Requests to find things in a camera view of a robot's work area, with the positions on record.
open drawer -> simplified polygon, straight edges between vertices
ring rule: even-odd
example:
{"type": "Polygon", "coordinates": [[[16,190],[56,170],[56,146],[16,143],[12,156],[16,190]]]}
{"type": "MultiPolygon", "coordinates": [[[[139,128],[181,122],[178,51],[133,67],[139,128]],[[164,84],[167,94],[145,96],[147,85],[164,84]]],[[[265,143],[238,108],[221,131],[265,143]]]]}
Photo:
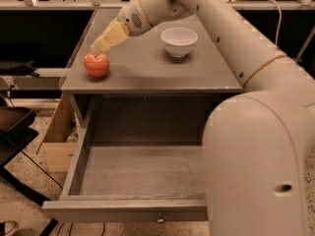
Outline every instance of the open drawer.
{"type": "Polygon", "coordinates": [[[207,220],[202,136],[218,95],[93,95],[64,191],[65,222],[207,220]]]}

bowl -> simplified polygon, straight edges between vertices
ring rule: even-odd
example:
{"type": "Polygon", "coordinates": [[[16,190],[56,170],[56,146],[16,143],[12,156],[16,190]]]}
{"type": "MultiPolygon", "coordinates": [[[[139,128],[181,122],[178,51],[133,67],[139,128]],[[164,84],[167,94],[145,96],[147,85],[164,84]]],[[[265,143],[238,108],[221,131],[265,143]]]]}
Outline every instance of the bowl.
{"type": "Polygon", "coordinates": [[[198,39],[198,35],[188,28],[169,28],[160,36],[165,43],[165,50],[176,58],[187,55],[198,39]]]}

black table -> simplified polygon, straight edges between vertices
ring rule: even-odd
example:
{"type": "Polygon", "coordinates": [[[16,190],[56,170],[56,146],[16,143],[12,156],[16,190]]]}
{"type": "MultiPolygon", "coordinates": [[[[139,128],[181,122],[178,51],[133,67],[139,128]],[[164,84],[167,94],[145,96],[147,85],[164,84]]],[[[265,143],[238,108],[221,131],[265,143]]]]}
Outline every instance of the black table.
{"type": "MultiPolygon", "coordinates": [[[[45,201],[50,201],[50,199],[42,195],[41,193],[33,190],[24,183],[20,182],[5,168],[5,165],[10,162],[37,136],[38,131],[31,128],[26,128],[23,134],[18,137],[18,140],[15,141],[15,147],[13,145],[0,144],[0,178],[8,183],[11,187],[13,187],[16,191],[27,197],[29,200],[35,202],[39,206],[42,206],[45,201]]],[[[54,227],[57,225],[57,223],[57,220],[51,219],[40,235],[49,235],[54,227]]]]}

drawer handle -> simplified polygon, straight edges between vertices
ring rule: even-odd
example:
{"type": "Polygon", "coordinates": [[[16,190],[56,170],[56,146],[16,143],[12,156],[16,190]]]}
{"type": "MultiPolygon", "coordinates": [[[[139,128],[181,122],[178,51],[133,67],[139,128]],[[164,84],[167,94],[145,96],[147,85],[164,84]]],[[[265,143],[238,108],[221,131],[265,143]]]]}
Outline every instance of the drawer handle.
{"type": "Polygon", "coordinates": [[[166,223],[166,221],[163,219],[163,215],[162,215],[162,213],[160,212],[160,213],[158,214],[157,224],[165,224],[165,223],[166,223]]]}

apple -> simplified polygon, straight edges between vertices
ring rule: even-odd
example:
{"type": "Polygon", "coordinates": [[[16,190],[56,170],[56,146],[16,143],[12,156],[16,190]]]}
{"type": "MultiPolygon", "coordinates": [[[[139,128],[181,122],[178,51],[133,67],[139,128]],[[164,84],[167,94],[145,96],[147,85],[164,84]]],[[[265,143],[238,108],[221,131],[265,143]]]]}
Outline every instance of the apple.
{"type": "Polygon", "coordinates": [[[103,77],[109,70],[109,59],[103,53],[98,56],[94,56],[92,53],[88,53],[84,59],[85,68],[88,73],[96,78],[103,77]]]}

